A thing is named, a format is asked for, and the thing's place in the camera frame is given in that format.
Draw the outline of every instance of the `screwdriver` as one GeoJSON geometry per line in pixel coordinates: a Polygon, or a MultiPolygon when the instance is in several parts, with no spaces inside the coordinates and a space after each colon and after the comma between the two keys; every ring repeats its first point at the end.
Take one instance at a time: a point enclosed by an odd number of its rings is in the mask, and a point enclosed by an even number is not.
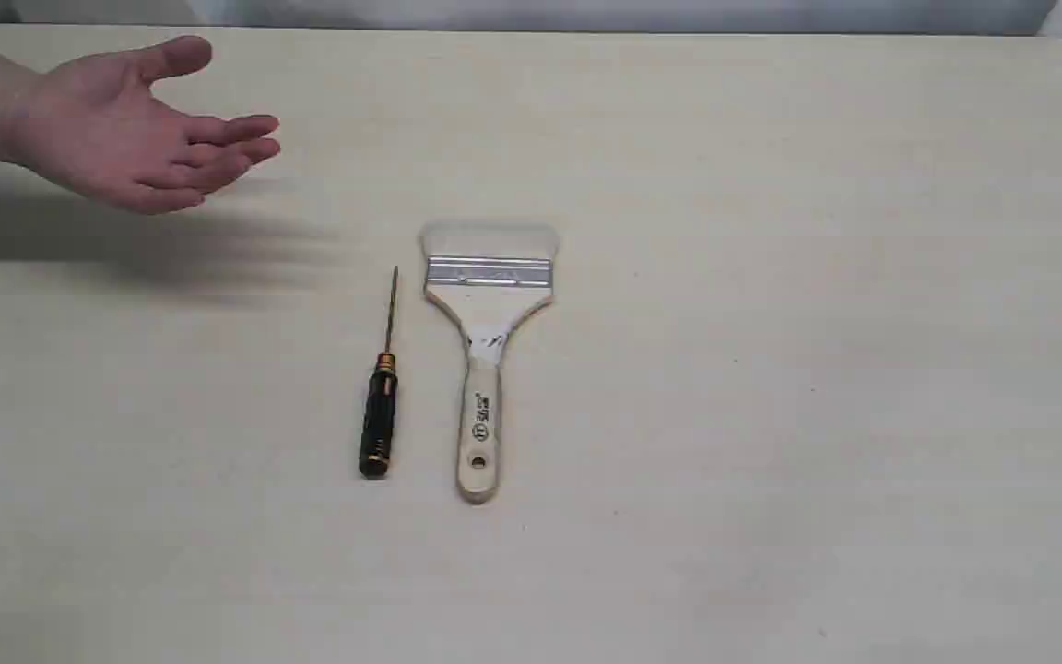
{"type": "Polygon", "coordinates": [[[359,472],[363,478],[383,479],[392,463],[392,433],[395,428],[395,391],[400,386],[392,354],[392,324],[395,322],[395,286],[400,280],[400,266],[392,269],[392,299],[388,303],[388,333],[383,353],[375,358],[375,371],[366,387],[366,412],[363,413],[363,438],[359,442],[359,472]]]}

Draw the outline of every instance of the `black handle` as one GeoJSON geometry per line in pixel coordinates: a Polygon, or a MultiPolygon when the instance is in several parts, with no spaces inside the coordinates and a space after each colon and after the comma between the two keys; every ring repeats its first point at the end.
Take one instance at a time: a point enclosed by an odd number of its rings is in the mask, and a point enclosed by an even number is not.
{"type": "Polygon", "coordinates": [[[395,374],[395,356],[380,354],[366,388],[363,438],[359,442],[359,472],[363,478],[382,479],[392,463],[392,435],[395,432],[395,392],[400,387],[395,374]]]}

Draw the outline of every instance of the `brush bristles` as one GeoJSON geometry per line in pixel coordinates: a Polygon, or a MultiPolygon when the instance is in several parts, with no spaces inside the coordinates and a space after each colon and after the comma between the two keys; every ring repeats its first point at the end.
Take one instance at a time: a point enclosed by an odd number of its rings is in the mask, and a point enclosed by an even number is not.
{"type": "Polygon", "coordinates": [[[544,223],[434,221],[421,232],[426,256],[555,259],[560,236],[544,223]]]}

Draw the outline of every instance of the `hand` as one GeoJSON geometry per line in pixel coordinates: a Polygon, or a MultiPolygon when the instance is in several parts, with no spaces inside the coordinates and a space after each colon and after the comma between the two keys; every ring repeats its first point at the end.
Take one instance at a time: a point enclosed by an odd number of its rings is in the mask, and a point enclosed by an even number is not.
{"type": "Polygon", "coordinates": [[[190,117],[150,87],[198,72],[205,38],[71,59],[37,76],[1,116],[10,160],[47,180],[137,214],[198,206],[281,147],[277,119],[190,117]]]}

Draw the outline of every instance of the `brush handle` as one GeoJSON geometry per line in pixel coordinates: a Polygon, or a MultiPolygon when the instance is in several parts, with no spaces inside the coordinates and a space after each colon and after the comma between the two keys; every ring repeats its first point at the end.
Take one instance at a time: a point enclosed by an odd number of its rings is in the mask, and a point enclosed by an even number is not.
{"type": "Polygon", "coordinates": [[[498,428],[501,378],[497,362],[469,356],[461,401],[458,489],[480,505],[498,491],[498,428]]]}

